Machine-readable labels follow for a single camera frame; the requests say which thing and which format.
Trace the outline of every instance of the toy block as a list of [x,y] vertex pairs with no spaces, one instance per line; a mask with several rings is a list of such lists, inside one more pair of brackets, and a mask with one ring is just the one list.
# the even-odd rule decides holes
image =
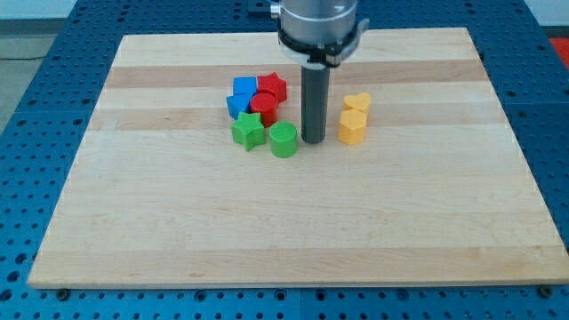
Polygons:
[[257,93],[251,99],[251,112],[260,113],[260,120],[269,128],[276,122],[276,99],[268,93]]
[[340,114],[338,139],[347,145],[356,145],[364,141],[367,116],[355,109],[344,110]]
[[268,129],[270,138],[270,152],[273,155],[287,158],[296,153],[297,132],[294,124],[286,121],[279,121]]
[[247,151],[266,143],[265,127],[258,113],[239,113],[239,118],[231,125],[231,134],[233,142],[243,145]]
[[240,76],[233,79],[233,94],[257,93],[257,78],[255,76]]
[[286,81],[279,78],[276,72],[268,76],[258,76],[257,92],[268,93],[275,97],[278,103],[286,100]]
[[237,120],[240,112],[249,112],[252,96],[252,93],[241,93],[227,97],[229,115]]
[[344,97],[344,110],[354,109],[369,115],[370,105],[372,104],[372,96],[367,92],[361,92],[358,95],[347,95]]

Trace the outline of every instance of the stacked yellow blocks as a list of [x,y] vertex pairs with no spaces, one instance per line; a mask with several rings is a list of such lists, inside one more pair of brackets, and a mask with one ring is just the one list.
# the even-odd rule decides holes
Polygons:
[[344,97],[344,110],[340,114],[338,139],[347,145],[364,141],[367,115],[372,104],[372,96],[367,92]]

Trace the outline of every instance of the black cylindrical rod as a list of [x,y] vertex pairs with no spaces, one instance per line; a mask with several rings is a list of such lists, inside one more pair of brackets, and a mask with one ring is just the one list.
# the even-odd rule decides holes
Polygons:
[[326,135],[330,69],[311,70],[302,68],[301,73],[301,135],[307,143],[318,143]]

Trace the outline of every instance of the metal cylinder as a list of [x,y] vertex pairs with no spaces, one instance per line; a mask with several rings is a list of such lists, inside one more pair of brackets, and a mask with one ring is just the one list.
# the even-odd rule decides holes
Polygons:
[[357,0],[282,0],[281,29],[304,44],[333,44],[356,23]]
[[302,68],[301,77],[301,136],[307,143],[319,143],[326,135],[330,69]]

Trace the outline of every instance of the wood grain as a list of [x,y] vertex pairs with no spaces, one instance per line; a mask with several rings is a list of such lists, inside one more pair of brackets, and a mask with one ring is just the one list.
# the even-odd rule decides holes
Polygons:
[[[240,50],[232,54],[228,48]],[[126,36],[28,282],[36,288],[563,284],[569,257],[464,28],[372,30],[327,136],[232,142],[234,76],[299,67],[274,34]],[[366,139],[341,98],[373,96]]]

